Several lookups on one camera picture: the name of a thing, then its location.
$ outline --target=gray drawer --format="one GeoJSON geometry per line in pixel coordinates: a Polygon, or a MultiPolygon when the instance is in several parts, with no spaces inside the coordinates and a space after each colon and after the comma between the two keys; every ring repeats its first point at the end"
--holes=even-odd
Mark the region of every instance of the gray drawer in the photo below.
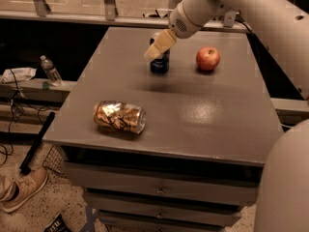
{"type": "Polygon", "coordinates": [[[253,204],[257,187],[252,184],[216,182],[201,177],[162,172],[64,162],[73,184],[88,189],[190,199],[237,206],[253,204]]]}
{"type": "Polygon", "coordinates": [[[98,210],[146,216],[157,220],[171,219],[218,226],[232,226],[241,218],[235,211],[219,210],[198,202],[179,202],[171,199],[151,199],[149,196],[119,194],[110,191],[93,193],[84,190],[88,205],[98,210]]]}
{"type": "Polygon", "coordinates": [[[224,232],[225,229],[217,226],[206,226],[196,223],[155,220],[146,217],[124,214],[98,212],[98,219],[104,223],[117,227],[143,229],[153,232],[224,232]]]}

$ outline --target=sneaker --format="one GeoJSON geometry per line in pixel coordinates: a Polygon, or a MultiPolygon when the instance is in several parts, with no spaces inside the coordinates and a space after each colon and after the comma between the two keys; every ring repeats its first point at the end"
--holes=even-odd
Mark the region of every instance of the sneaker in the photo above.
{"type": "Polygon", "coordinates": [[[21,181],[16,181],[19,194],[15,199],[3,202],[3,211],[6,213],[16,211],[44,187],[47,179],[48,173],[45,168],[41,167],[25,176],[21,181]]]}

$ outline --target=black can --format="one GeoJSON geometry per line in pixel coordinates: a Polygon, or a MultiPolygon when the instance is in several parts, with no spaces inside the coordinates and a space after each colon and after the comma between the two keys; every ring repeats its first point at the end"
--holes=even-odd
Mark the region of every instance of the black can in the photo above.
{"type": "MultiPolygon", "coordinates": [[[[159,33],[153,34],[150,40],[150,44],[155,41],[155,38],[159,35],[159,33]]],[[[161,54],[158,58],[154,59],[151,62],[151,71],[152,73],[167,73],[170,68],[170,50],[168,49],[163,54],[161,54]]]]}

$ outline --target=wire basket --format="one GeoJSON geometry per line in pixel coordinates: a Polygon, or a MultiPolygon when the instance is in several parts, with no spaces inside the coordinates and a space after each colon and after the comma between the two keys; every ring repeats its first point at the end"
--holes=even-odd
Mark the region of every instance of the wire basket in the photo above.
{"type": "Polygon", "coordinates": [[[60,178],[67,178],[67,175],[62,170],[62,156],[55,146],[52,146],[49,150],[44,162],[43,167],[52,171],[60,178]]]}

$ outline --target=red apple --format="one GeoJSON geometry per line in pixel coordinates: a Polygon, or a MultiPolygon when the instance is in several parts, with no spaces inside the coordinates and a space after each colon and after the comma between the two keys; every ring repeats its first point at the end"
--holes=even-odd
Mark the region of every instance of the red apple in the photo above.
{"type": "Polygon", "coordinates": [[[196,64],[202,71],[213,71],[220,62],[219,51],[212,46],[201,48],[196,54],[196,64]]]}

